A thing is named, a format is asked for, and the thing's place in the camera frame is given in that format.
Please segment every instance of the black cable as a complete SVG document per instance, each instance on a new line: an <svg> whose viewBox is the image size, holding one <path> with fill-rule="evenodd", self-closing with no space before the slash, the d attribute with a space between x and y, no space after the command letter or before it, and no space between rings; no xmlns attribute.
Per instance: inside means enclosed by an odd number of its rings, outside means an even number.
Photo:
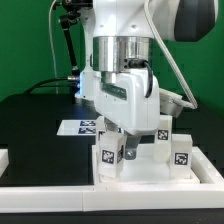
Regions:
<svg viewBox="0 0 224 224"><path fill-rule="evenodd" d="M37 86L35 89L38 89L38 88L57 88L57 87L72 87L71 85L47 85L47 86Z"/></svg>
<svg viewBox="0 0 224 224"><path fill-rule="evenodd" d="M39 88L41 85L46 84L46 83L51 83L51 82L58 82L58 81L64 81L64 80L68 80L67 77L61 77L61 78L54 78L54 79L47 79L41 82L38 82L37 84L35 84L34 86L32 86L31 88L27 89L23 94L30 94L34 89Z"/></svg>
<svg viewBox="0 0 224 224"><path fill-rule="evenodd" d="M147 91L145 97L149 98L152 94L152 88L153 88L153 73L152 73L152 69L147 61L144 62L144 65L148 70L148 79L149 79L149 87L148 87L148 91Z"/></svg>
<svg viewBox="0 0 224 224"><path fill-rule="evenodd" d="M66 43L68 47L71 65L72 67L77 67L77 61L76 61L75 52L74 52L74 48L72 44L72 38L68 29L64 30L64 35L65 35L65 39L66 39Z"/></svg>

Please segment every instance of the green wall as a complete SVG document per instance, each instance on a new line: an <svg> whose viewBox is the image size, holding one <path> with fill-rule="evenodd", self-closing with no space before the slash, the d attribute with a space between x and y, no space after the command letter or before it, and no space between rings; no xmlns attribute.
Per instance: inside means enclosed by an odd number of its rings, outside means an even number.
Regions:
<svg viewBox="0 0 224 224"><path fill-rule="evenodd" d="M0 100L22 93L33 84L54 77L48 36L48 10L51 0L0 1ZM224 117L224 2L215 29L197 43L166 42L196 97ZM64 37L57 20L62 9L53 14L53 33L59 76L70 75ZM81 26L72 28L75 49L83 47ZM83 57L78 64L84 66ZM153 69L160 86L182 90L158 46L154 45ZM55 90L42 90L54 93Z"/></svg>

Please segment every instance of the white cube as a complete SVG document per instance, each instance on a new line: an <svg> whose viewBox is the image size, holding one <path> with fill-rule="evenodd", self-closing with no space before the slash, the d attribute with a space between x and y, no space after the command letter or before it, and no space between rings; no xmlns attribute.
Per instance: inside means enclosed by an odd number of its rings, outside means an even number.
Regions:
<svg viewBox="0 0 224 224"><path fill-rule="evenodd" d="M158 131L155 135L154 160L167 163L170 160L172 136L172 117L160 115Z"/></svg>
<svg viewBox="0 0 224 224"><path fill-rule="evenodd" d="M123 170L123 156L127 137L107 131L100 138L98 174L117 178Z"/></svg>
<svg viewBox="0 0 224 224"><path fill-rule="evenodd" d="M100 142L100 137L106 132L106 126L104 122L104 117L99 116L96 119L96 148L97 152L99 151L99 142Z"/></svg>
<svg viewBox="0 0 224 224"><path fill-rule="evenodd" d="M192 138L190 135L172 135L170 177L189 179L191 173Z"/></svg>

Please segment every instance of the black table surface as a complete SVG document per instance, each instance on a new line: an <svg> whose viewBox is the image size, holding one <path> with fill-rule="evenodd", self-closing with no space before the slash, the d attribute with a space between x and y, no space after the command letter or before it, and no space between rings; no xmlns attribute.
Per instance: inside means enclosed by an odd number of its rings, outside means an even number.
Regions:
<svg viewBox="0 0 224 224"><path fill-rule="evenodd" d="M12 95L0 103L0 148L10 164L0 187L92 185L93 136L57 136L62 120L96 119L69 95ZM191 134L224 175L224 119L202 104L173 120L173 132ZM1 214L0 223L224 223L223 209Z"/></svg>

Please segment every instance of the qr-like marker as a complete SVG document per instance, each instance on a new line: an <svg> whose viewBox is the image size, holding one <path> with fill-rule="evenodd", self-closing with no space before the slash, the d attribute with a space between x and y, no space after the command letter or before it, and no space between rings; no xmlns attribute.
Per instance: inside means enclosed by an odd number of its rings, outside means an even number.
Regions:
<svg viewBox="0 0 224 224"><path fill-rule="evenodd" d="M80 126L96 126L96 122L95 121L81 121L80 122Z"/></svg>
<svg viewBox="0 0 224 224"><path fill-rule="evenodd" d="M187 166L188 164L188 153L175 153L175 165Z"/></svg>
<svg viewBox="0 0 224 224"><path fill-rule="evenodd" d="M109 164L114 164L114 153L107 150L102 151L102 161Z"/></svg>
<svg viewBox="0 0 224 224"><path fill-rule="evenodd" d="M80 135L94 135L96 133L96 128L79 128Z"/></svg>
<svg viewBox="0 0 224 224"><path fill-rule="evenodd" d="M158 130L158 140L168 140L169 131L167 130Z"/></svg>

